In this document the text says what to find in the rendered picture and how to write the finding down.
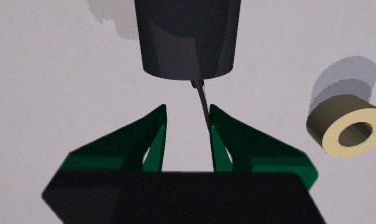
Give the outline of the black and grey cable plug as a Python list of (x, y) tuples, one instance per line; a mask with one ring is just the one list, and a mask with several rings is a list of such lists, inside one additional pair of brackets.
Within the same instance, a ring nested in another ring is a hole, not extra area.
[(191, 81), (192, 87), (195, 88), (195, 89), (197, 89), (196, 84), (199, 84), (199, 83), (201, 83), (201, 86), (203, 86), (204, 80), (192, 80)]

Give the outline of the black cylinder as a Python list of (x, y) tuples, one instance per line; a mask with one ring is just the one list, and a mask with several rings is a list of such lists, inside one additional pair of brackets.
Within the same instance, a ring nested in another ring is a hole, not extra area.
[(134, 0), (143, 70), (205, 80), (233, 69), (241, 0)]

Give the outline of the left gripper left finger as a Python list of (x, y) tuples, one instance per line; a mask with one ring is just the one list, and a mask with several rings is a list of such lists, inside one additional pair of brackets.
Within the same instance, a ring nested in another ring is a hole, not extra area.
[(161, 104), (143, 118), (71, 151), (57, 171), (66, 168), (142, 171), (142, 164), (143, 171), (162, 171), (166, 130), (166, 104)]

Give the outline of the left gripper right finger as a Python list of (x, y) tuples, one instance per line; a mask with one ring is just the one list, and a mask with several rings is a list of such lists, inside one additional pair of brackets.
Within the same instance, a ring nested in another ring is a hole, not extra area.
[(209, 134), (214, 172), (292, 172), (301, 177), (308, 191), (318, 179), (319, 173), (305, 152), (231, 117), (214, 104), (209, 109)]

